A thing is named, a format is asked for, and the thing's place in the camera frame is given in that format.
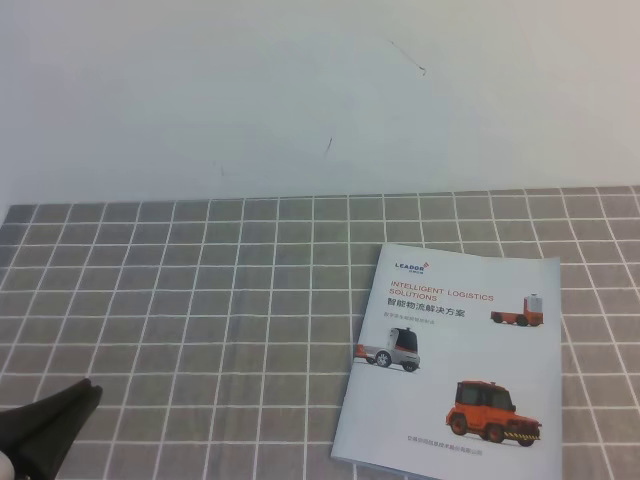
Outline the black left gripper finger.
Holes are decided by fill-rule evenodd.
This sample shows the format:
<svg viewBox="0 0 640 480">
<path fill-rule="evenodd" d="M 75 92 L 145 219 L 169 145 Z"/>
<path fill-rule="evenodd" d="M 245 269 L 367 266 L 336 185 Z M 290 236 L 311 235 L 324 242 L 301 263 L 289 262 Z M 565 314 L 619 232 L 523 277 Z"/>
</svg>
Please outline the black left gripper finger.
<svg viewBox="0 0 640 480">
<path fill-rule="evenodd" d="M 1 450 L 8 453 L 38 434 L 55 440 L 72 439 L 91 414 L 91 381 L 70 387 L 22 407 L 1 413 Z"/>
<path fill-rule="evenodd" d="M 50 416 L 17 447 L 18 479 L 55 479 L 71 446 L 100 403 L 91 384 Z"/>
</svg>

